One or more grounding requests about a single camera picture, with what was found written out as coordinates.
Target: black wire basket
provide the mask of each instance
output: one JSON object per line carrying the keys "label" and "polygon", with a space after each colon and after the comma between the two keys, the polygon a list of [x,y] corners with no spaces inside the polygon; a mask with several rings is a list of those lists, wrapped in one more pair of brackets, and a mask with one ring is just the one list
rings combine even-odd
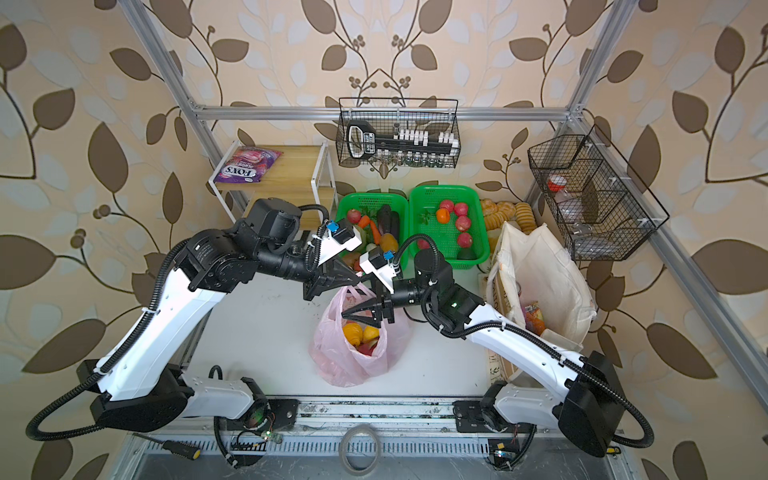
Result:
{"label": "black wire basket", "polygon": [[462,149],[457,109],[458,100],[447,98],[340,98],[339,164],[379,171],[456,168]]}
{"label": "black wire basket", "polygon": [[[576,261],[626,260],[670,217],[621,152],[626,173],[606,161],[604,138],[593,127],[587,135],[561,135],[528,149],[531,172]],[[647,211],[630,182],[659,209]]]}

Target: pink plastic bag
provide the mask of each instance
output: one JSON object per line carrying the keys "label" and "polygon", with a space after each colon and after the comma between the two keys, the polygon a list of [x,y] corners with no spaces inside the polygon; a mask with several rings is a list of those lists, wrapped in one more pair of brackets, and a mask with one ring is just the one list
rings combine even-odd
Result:
{"label": "pink plastic bag", "polygon": [[333,386],[360,385],[372,376],[389,371],[402,356],[411,338],[411,326],[402,309],[395,310],[395,322],[384,321],[379,329],[379,343],[373,355],[358,352],[344,338],[342,328],[347,320],[341,312],[375,295],[365,285],[344,286],[333,296],[323,318],[315,330],[310,344],[310,356],[319,369],[320,376]]}

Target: screwdriver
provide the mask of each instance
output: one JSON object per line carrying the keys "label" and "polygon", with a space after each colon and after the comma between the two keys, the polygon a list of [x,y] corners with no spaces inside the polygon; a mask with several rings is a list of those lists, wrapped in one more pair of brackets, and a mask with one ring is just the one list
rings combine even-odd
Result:
{"label": "screwdriver", "polygon": [[194,460],[197,457],[200,456],[200,449],[198,447],[188,445],[183,442],[176,442],[175,440],[158,440],[153,439],[152,437],[147,437],[146,435],[142,435],[140,433],[134,432],[134,435],[139,437],[140,439],[149,440],[150,442],[159,443],[161,448],[163,450],[168,450],[169,452],[179,455],[180,457],[188,458],[190,460]]}

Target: metal base plate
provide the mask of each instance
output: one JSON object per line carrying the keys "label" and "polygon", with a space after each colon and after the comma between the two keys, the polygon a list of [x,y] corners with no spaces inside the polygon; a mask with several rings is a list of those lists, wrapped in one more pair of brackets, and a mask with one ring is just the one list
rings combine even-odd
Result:
{"label": "metal base plate", "polygon": [[[498,433],[485,425],[480,414],[480,402],[475,400],[457,400],[453,402],[453,415],[456,418],[456,431],[459,433]],[[503,433],[512,433],[515,424]],[[518,433],[528,433],[531,426],[525,423],[517,424]]]}

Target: aluminum frame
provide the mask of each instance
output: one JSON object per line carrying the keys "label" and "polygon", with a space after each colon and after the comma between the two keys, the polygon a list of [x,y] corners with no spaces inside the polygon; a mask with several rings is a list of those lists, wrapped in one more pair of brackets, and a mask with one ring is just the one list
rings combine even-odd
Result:
{"label": "aluminum frame", "polygon": [[[575,133],[586,134],[589,125],[582,118],[581,110],[636,10],[637,2],[638,0],[615,0],[604,30],[584,67],[578,85],[566,108],[464,107],[459,108],[457,118],[461,121],[558,121],[561,122],[561,125],[556,134],[564,133],[564,129],[567,127]],[[175,68],[160,36],[154,30],[141,0],[119,0],[119,3],[141,43],[157,66],[158,72],[166,81],[166,86],[178,103],[182,115],[208,154],[212,167],[223,155],[212,132],[204,123],[205,121],[225,119],[331,121],[338,118],[338,108],[239,108],[197,105],[187,90],[183,78]],[[604,154],[610,161],[616,161],[615,156],[607,152],[607,149]],[[535,202],[538,194],[538,188],[534,185],[526,200]],[[634,188],[633,194],[636,194],[639,201],[644,202],[644,198],[637,191],[637,188]],[[245,208],[245,203],[240,195],[235,195],[235,200],[241,208]],[[754,338],[741,326],[738,317],[714,290],[709,280],[690,258],[690,254],[685,251],[671,233],[668,225],[659,229],[649,241],[688,299],[697,308],[702,319],[710,327],[729,359],[754,392],[761,406],[768,412],[768,357],[760,351]]]}
{"label": "aluminum frame", "polygon": [[[397,108],[376,108],[377,111]],[[420,108],[426,113],[445,113],[444,108]],[[196,106],[193,112],[201,120],[338,120],[339,109],[328,107],[209,107]],[[459,107],[456,118],[460,121],[565,121],[570,116],[567,108],[505,108]]]}

